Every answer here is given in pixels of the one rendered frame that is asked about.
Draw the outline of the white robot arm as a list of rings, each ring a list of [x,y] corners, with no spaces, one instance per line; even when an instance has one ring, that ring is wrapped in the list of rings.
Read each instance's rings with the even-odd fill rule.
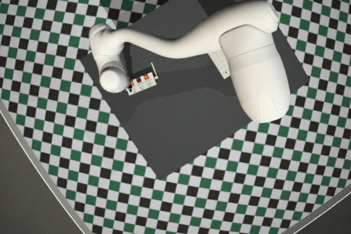
[[[264,123],[282,118],[290,103],[286,71],[272,36],[278,19],[269,0],[245,0],[219,9],[179,38],[128,27],[115,30],[99,22],[89,31],[89,43],[99,82],[111,93],[131,83],[120,58],[125,42],[174,59],[223,51],[242,109]]]

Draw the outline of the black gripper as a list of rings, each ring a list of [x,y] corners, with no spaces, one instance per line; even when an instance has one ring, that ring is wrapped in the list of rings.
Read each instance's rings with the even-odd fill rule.
[[[128,88],[126,88],[125,90],[126,90],[126,93],[130,93],[130,92],[132,92],[132,90],[131,90],[131,84],[128,86]]]

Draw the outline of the white power strip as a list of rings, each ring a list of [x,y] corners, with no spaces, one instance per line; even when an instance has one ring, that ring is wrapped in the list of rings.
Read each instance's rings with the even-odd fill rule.
[[[151,62],[152,64],[152,62]],[[135,93],[138,93],[139,91],[145,90],[147,88],[150,88],[154,85],[156,85],[156,79],[158,79],[157,73],[155,71],[154,65],[152,64],[152,67],[154,69],[155,75],[156,77],[153,76],[152,72],[148,73],[146,75],[143,75],[139,78],[136,78],[133,80],[133,83],[131,83],[133,85],[132,87],[132,92],[130,92],[128,95],[132,95]]]

